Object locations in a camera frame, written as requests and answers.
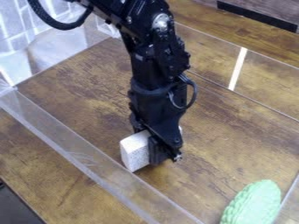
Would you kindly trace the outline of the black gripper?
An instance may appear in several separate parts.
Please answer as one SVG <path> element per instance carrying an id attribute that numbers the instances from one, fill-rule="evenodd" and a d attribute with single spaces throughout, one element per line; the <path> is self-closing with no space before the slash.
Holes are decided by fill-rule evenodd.
<path id="1" fill-rule="evenodd" d="M 182 134 L 178 123 L 186 110 L 186 83 L 181 80 L 153 90 L 130 79 L 129 122 L 134 133 L 146 130 L 149 164 L 181 159 Z"/>

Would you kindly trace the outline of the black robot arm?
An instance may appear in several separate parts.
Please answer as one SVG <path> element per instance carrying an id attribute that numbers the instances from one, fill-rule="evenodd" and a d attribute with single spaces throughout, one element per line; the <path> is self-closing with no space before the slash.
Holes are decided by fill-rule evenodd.
<path id="1" fill-rule="evenodd" d="M 128 90 L 130 124 L 134 132 L 149 132 L 148 162 L 181 158 L 178 122 L 197 90 L 184 71 L 190 55 L 176 35 L 173 14 L 165 0 L 68 0 L 89 9 L 120 32 L 130 59 Z"/>

